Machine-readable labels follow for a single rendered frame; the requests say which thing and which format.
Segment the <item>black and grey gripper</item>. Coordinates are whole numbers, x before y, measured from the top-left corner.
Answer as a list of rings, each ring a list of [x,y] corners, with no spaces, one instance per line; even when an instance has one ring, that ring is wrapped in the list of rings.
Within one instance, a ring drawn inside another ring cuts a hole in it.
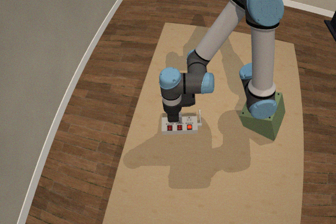
[[[182,123],[182,107],[195,105],[195,94],[181,94],[176,100],[166,100],[162,97],[163,108],[167,113],[168,122]],[[178,118],[179,116],[179,118]]]

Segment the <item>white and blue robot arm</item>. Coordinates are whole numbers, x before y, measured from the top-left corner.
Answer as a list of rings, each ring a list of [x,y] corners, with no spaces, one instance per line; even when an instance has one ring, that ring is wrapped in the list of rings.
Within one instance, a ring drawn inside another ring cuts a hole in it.
[[[245,15],[251,27],[252,63],[244,65],[239,75],[247,108],[256,119],[273,115],[277,110],[273,82],[275,29],[283,14],[282,0],[229,0],[197,47],[187,54],[188,73],[180,73],[173,67],[161,71],[162,97],[176,100],[181,94],[212,93],[214,75],[207,72],[206,66]]]

